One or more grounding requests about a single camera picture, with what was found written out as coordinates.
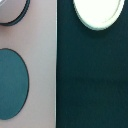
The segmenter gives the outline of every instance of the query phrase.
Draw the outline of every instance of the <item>teal circle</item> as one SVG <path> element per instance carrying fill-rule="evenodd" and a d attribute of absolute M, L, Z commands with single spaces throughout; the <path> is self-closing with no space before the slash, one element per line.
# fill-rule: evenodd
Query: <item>teal circle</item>
<path fill-rule="evenodd" d="M 0 50 L 0 119 L 16 116 L 29 91 L 29 75 L 21 56 L 13 50 Z"/>

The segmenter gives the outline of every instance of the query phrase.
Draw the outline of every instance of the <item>circular frame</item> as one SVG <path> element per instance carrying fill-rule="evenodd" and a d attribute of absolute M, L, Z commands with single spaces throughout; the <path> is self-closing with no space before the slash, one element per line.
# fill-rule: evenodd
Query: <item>circular frame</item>
<path fill-rule="evenodd" d="M 26 4 L 25 4 L 23 11 L 20 13 L 20 15 L 15 20 L 8 22 L 8 23 L 0 23 L 0 25 L 13 26 L 13 25 L 17 24 L 18 22 L 20 22 L 23 19 L 23 17 L 25 16 L 25 14 L 29 8 L 29 5 L 30 5 L 30 0 L 26 0 Z"/>

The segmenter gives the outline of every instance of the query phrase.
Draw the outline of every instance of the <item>dark teal panel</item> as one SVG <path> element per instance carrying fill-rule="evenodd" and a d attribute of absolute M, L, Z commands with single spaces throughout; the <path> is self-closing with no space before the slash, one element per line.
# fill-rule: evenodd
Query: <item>dark teal panel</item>
<path fill-rule="evenodd" d="M 128 127 L 127 5 L 96 32 L 81 23 L 73 0 L 58 0 L 57 128 Z"/>
<path fill-rule="evenodd" d="M 0 50 L 0 119 L 10 119 L 21 111 L 28 90 L 29 77 L 22 58 L 12 50 Z"/>

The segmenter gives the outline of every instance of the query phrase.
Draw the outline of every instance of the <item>white circle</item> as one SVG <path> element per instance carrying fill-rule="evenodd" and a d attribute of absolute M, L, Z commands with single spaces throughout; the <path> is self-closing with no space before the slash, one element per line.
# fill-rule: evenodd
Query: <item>white circle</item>
<path fill-rule="evenodd" d="M 110 27 L 120 16 L 125 0 L 74 0 L 82 23 L 92 30 Z"/>

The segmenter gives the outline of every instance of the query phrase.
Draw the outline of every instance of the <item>white rim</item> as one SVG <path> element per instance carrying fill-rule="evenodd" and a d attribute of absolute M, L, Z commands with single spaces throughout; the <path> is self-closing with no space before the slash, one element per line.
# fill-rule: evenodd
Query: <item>white rim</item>
<path fill-rule="evenodd" d="M 122 12 L 124 2 L 125 2 L 125 0 L 120 0 L 120 2 L 118 4 L 118 7 L 117 7 L 117 10 L 114 13 L 114 15 L 109 20 L 107 20 L 105 22 L 101 22 L 101 23 L 96 23 L 95 21 L 89 21 L 88 19 L 85 19 L 84 17 L 82 17 L 81 14 L 78 11 L 76 0 L 74 0 L 74 6 L 75 6 L 77 15 L 78 15 L 79 19 L 81 20 L 81 22 L 86 27 L 88 27 L 92 30 L 97 30 L 98 31 L 98 30 L 104 30 L 104 29 L 110 27 L 118 19 L 118 17 L 120 16 L 120 14 Z"/>

